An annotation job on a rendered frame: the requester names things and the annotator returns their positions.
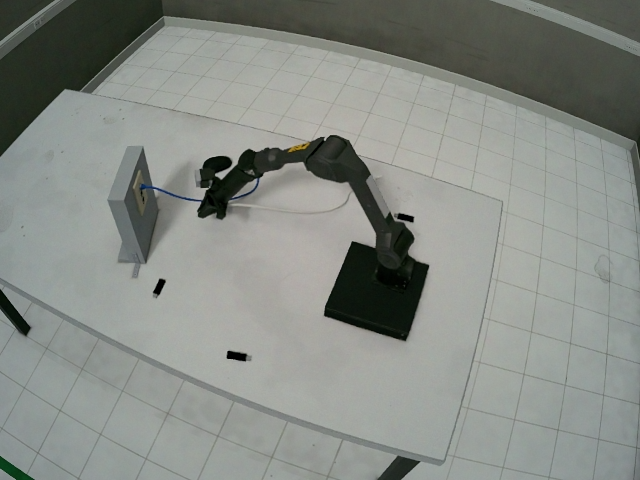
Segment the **beige wall plate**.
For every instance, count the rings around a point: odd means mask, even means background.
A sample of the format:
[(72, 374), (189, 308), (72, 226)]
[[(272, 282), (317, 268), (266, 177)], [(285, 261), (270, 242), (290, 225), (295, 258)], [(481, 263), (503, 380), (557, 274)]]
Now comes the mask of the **beige wall plate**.
[[(148, 196), (146, 193), (146, 189), (139, 190), (139, 186), (141, 184), (144, 184), (144, 181), (143, 181), (141, 170), (139, 170), (133, 186), (133, 192), (134, 192), (136, 203), (139, 209), (140, 216), (143, 216)], [(142, 196), (141, 196), (141, 193), (142, 193)], [(144, 202), (142, 200), (144, 200)]]

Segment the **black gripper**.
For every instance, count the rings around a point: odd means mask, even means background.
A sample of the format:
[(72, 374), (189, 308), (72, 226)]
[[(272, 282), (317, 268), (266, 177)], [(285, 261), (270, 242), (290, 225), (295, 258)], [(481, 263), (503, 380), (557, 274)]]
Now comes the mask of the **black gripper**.
[(232, 193), (225, 187), (223, 183), (223, 178), (221, 179), (222, 187), (218, 191), (214, 191), (210, 188), (207, 189), (208, 193), (207, 193), (207, 190), (205, 191), (204, 198), (197, 210), (199, 218), (204, 219), (207, 216), (215, 213), (217, 213), (216, 218), (220, 220), (223, 220), (226, 217), (228, 201), (231, 198), (233, 198), (237, 193)]

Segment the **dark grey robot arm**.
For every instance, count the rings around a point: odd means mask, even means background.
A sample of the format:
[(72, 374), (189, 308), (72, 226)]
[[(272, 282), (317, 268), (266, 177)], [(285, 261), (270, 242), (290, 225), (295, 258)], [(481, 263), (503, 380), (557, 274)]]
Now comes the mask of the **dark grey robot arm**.
[[(261, 178), (265, 172), (280, 170), (285, 164), (301, 162), (307, 171), (318, 178), (349, 183), (376, 233), (378, 270), (376, 266), (370, 282), (404, 293), (416, 261), (408, 255), (414, 235), (404, 222), (394, 220), (368, 167), (356, 154), (351, 142), (338, 135), (323, 139), (319, 137), (284, 150), (278, 147), (266, 147), (258, 152), (247, 149), (240, 155), (237, 165), (224, 176), (223, 183), (230, 192), (238, 193), (247, 183)], [(195, 170), (195, 182), (196, 187), (210, 186), (215, 191), (222, 187), (221, 179), (215, 176), (215, 170), (211, 168)]]

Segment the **black usb flash drive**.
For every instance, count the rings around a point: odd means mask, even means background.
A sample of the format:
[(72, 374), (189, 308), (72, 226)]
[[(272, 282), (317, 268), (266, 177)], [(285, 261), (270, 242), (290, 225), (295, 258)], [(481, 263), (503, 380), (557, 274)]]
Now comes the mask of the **black usb flash drive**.
[(227, 355), (226, 355), (227, 359), (232, 359), (232, 360), (238, 360), (238, 361), (251, 361), (251, 356), (247, 356), (247, 354), (243, 354), (243, 353), (238, 353), (238, 352), (232, 352), (232, 351), (227, 351)]
[(399, 220), (403, 220), (403, 221), (407, 221), (407, 222), (414, 222), (414, 216), (410, 216), (410, 215), (406, 215), (406, 214), (402, 214), (402, 213), (394, 213), (394, 217), (396, 217)]
[(157, 298), (157, 296), (160, 295), (160, 293), (161, 293), (161, 291), (162, 291), (162, 289), (164, 287), (165, 282), (166, 281), (164, 279), (159, 278), (159, 280), (157, 282), (157, 285), (156, 285), (156, 287), (155, 287), (155, 289), (153, 291), (153, 296), (152, 296), (153, 298)]

